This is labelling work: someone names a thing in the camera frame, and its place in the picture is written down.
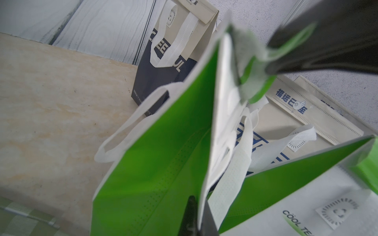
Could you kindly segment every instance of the wooden surface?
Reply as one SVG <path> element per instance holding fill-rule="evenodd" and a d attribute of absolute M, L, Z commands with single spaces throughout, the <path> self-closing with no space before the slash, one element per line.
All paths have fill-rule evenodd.
<path fill-rule="evenodd" d="M 53 45 L 137 64 L 162 0 L 84 0 Z"/>
<path fill-rule="evenodd" d="M 88 235 L 93 193 L 110 167 L 93 157 L 137 108 L 136 69 L 0 34 L 0 195 Z"/>
<path fill-rule="evenodd" d="M 1 0 L 0 32 L 50 43 L 82 0 Z"/>

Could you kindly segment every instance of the logo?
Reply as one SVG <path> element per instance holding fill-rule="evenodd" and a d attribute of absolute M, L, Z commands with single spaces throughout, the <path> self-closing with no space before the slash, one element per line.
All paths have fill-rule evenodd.
<path fill-rule="evenodd" d="M 336 229 L 358 207 L 359 205 L 352 198 L 341 197 L 328 205 L 316 209 L 316 212 L 330 227 Z"/>
<path fill-rule="evenodd" d="M 157 30 L 153 29 L 152 33 L 151 33 L 151 36 L 150 36 L 150 41 L 152 41 L 155 37 L 155 35 L 157 34 Z M 155 52 L 156 52 L 156 55 L 158 56 L 159 59 L 161 59 L 164 55 L 164 53 L 167 51 L 167 49 L 170 47 L 170 44 L 168 43 L 168 41 L 163 38 L 163 40 L 161 40 L 161 42 L 159 42 L 156 47 L 154 48 Z M 176 70 L 178 72 L 181 71 L 180 67 L 185 63 L 186 61 L 184 60 L 184 58 L 182 56 L 179 56 L 178 59 L 175 61 L 175 63 L 173 64 L 173 67 L 176 68 Z"/>
<path fill-rule="evenodd" d="M 198 1 L 197 0 L 187 0 L 190 4 L 197 5 Z"/>
<path fill-rule="evenodd" d="M 323 101 L 323 100 L 320 100 L 320 101 L 324 102 L 324 103 L 325 103 L 327 106 L 329 106 L 330 108 L 336 110 L 335 108 L 331 107 L 331 105 L 329 105 L 329 104 L 326 103 L 325 101 Z M 336 110 L 336 111 L 337 111 L 337 113 L 339 113 L 340 115 L 342 115 L 342 114 L 341 114 L 341 109 L 340 109 L 340 110 Z"/>
<path fill-rule="evenodd" d="M 176 17 L 176 11 L 175 11 L 174 9 L 172 9 L 172 10 L 170 11 L 170 14 L 169 14 L 169 16 L 168 16 L 168 20 L 167 20 L 167 26 L 168 26 L 169 28 L 170 28 L 171 25 L 173 24 L 173 21 L 174 21 L 175 17 Z"/>
<path fill-rule="evenodd" d="M 308 228 L 302 226 L 302 223 L 296 218 L 293 213 L 290 213 L 287 210 L 282 212 L 284 214 L 283 218 L 286 222 L 301 236 L 313 236 L 311 231 Z"/>
<path fill-rule="evenodd" d="M 307 107 L 305 107 L 306 101 L 297 101 L 294 98 L 292 98 L 289 94 L 285 93 L 285 91 L 282 89 L 279 89 L 276 92 L 276 96 L 281 98 L 283 102 L 287 103 L 289 106 L 292 106 L 294 110 L 298 111 L 301 114 L 304 114 L 307 110 Z"/>

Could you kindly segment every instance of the bag handle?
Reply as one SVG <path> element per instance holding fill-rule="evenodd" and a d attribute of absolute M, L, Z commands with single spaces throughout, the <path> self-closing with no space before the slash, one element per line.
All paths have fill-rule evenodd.
<path fill-rule="evenodd" d="M 267 167 L 293 141 L 316 140 L 316 131 L 313 125 L 303 125 L 293 131 L 293 135 L 262 145 L 252 154 L 250 172 L 260 172 Z"/>
<path fill-rule="evenodd" d="M 295 129 L 295 134 L 267 143 L 252 152 L 253 128 L 256 125 L 253 126 L 251 121 L 258 119 L 256 116 L 257 112 L 254 110 L 246 117 L 242 138 L 234 148 L 234 155 L 227 170 L 209 198 L 209 206 L 217 229 L 242 188 L 247 171 L 256 172 L 264 169 L 291 141 L 316 140 L 314 126 L 304 125 Z"/>
<path fill-rule="evenodd" d="M 188 43 L 193 30 L 199 22 L 199 19 L 194 14 L 189 12 L 189 14 L 184 20 L 184 23 L 181 25 L 181 28 L 178 31 L 176 39 L 171 44 L 171 46 L 164 52 L 163 57 L 159 59 L 159 57 L 156 55 L 155 47 L 164 38 L 167 27 L 167 20 L 170 16 L 170 12 L 172 9 L 175 9 L 177 12 L 177 5 L 171 0 L 167 0 L 160 15 L 158 32 L 156 33 L 155 37 L 151 42 L 150 63 L 156 68 L 171 67 L 174 65 L 174 63 L 186 47 L 186 44 Z"/>
<path fill-rule="evenodd" d="M 252 122 L 252 129 L 256 127 L 259 121 L 259 111 L 267 103 L 269 103 L 268 99 L 265 96 L 263 96 L 258 102 L 247 105 L 250 115 L 248 115 L 247 110 L 242 111 L 242 114 L 250 117 L 251 122 Z M 211 170 L 209 184 L 208 184 L 209 186 L 212 186 L 213 184 L 215 184 L 216 181 L 219 179 L 219 177 L 221 177 L 221 175 L 226 170 L 228 164 L 231 161 L 231 157 L 234 151 L 236 140 L 237 140 L 237 135 L 236 135 L 236 131 L 234 130 L 228 135 L 223 145 L 224 151 L 220 152 L 221 154 L 223 154 L 225 153 L 226 149 L 228 149 L 228 153 L 222 159 L 218 159 L 217 163 L 215 163 L 214 167 Z"/>
<path fill-rule="evenodd" d="M 245 175 L 251 163 L 253 146 L 253 126 L 249 109 L 243 110 L 244 132 L 239 144 L 234 148 L 231 162 L 215 187 L 208 203 L 217 229 L 219 230 L 228 209 L 242 188 Z"/>
<path fill-rule="evenodd" d="M 141 115 L 143 115 L 148 109 L 152 107 L 152 105 L 160 99 L 160 97 L 168 91 L 169 97 L 176 96 L 179 88 L 183 85 L 183 82 L 176 82 L 170 83 L 167 85 L 160 86 L 159 88 L 155 89 L 142 103 L 141 105 L 135 110 L 135 112 L 130 116 L 130 118 L 109 138 L 107 138 L 101 146 L 98 148 L 97 153 L 94 156 L 94 160 L 96 162 L 105 163 L 105 162 L 112 162 L 115 160 L 120 159 L 126 152 L 126 150 L 133 145 L 134 141 L 138 138 L 138 133 L 143 131 L 146 127 L 149 127 L 149 124 L 156 120 L 156 114 L 150 115 L 144 118 L 141 122 L 139 122 L 125 137 L 123 141 L 121 141 L 115 148 L 108 150 L 105 152 L 105 146 L 120 132 L 124 131 L 127 127 L 133 124 Z"/>

